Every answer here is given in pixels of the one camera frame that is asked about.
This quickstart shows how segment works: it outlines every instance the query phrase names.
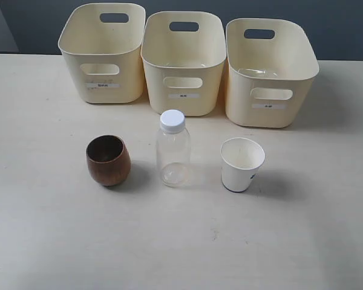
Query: printed label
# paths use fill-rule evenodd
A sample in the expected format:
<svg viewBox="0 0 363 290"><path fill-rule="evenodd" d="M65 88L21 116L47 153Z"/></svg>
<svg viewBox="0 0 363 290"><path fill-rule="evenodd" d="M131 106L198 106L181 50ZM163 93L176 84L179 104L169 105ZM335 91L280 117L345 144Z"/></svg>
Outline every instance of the printed label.
<svg viewBox="0 0 363 290"><path fill-rule="evenodd" d="M169 94L169 98L199 98L199 94Z"/></svg>
<svg viewBox="0 0 363 290"><path fill-rule="evenodd" d="M278 109L283 110L286 108L285 104L253 104L253 109Z"/></svg>
<svg viewBox="0 0 363 290"><path fill-rule="evenodd" d="M86 87L88 89L100 89L100 88L119 88L118 83L87 83Z"/></svg>

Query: plastic bottle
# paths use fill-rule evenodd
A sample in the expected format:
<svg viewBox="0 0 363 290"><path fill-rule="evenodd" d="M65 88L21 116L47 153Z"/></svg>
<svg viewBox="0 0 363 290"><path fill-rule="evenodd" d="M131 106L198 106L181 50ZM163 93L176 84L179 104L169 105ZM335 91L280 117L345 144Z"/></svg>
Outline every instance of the plastic bottle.
<svg viewBox="0 0 363 290"><path fill-rule="evenodd" d="M188 180L191 139L182 112L168 110L162 113L156 155L157 170L165 185L178 187Z"/></svg>

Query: bin handle hole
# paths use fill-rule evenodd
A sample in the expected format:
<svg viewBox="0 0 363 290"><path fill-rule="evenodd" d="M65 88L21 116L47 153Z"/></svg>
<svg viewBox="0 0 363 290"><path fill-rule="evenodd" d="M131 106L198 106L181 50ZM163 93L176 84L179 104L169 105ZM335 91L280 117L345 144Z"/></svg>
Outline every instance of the bin handle hole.
<svg viewBox="0 0 363 290"><path fill-rule="evenodd" d="M83 63L80 68L89 76L115 76L120 72L120 68L111 63Z"/></svg>
<svg viewBox="0 0 363 290"><path fill-rule="evenodd" d="M166 77L164 85L170 89L198 89L203 81L198 77Z"/></svg>
<svg viewBox="0 0 363 290"><path fill-rule="evenodd" d="M250 95L259 100L287 101L293 97L293 91L290 89L254 88Z"/></svg>
<svg viewBox="0 0 363 290"><path fill-rule="evenodd" d="M127 23L129 16L125 13L101 13L99 19L103 23Z"/></svg>
<svg viewBox="0 0 363 290"><path fill-rule="evenodd" d="M196 32L199 30L197 22L174 21L169 24L171 31Z"/></svg>
<svg viewBox="0 0 363 290"><path fill-rule="evenodd" d="M271 29L246 29L243 36L247 39L273 39L275 32Z"/></svg>

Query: storage bin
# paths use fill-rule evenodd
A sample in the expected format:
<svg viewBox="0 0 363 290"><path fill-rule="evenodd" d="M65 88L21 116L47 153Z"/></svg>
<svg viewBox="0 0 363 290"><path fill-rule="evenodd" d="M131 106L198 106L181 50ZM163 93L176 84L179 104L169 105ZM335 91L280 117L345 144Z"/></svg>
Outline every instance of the storage bin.
<svg viewBox="0 0 363 290"><path fill-rule="evenodd" d="M241 126L288 126L319 72L304 30L279 19L236 19L226 39L228 118Z"/></svg>
<svg viewBox="0 0 363 290"><path fill-rule="evenodd" d="M153 110L161 114L177 109L187 116L213 110L226 60L218 17L197 11L163 11L150 16L142 58Z"/></svg>
<svg viewBox="0 0 363 290"><path fill-rule="evenodd" d="M58 40L79 95L89 103L128 103L141 96L145 9L86 4L73 11Z"/></svg>

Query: brown wooden cup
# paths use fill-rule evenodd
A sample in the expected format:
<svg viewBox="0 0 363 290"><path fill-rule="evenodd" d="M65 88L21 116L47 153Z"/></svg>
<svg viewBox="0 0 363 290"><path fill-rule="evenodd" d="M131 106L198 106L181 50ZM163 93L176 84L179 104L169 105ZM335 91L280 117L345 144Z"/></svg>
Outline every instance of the brown wooden cup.
<svg viewBox="0 0 363 290"><path fill-rule="evenodd" d="M91 177L98 183L111 186L120 184L131 171L131 160L122 139L104 135L87 146L87 166Z"/></svg>

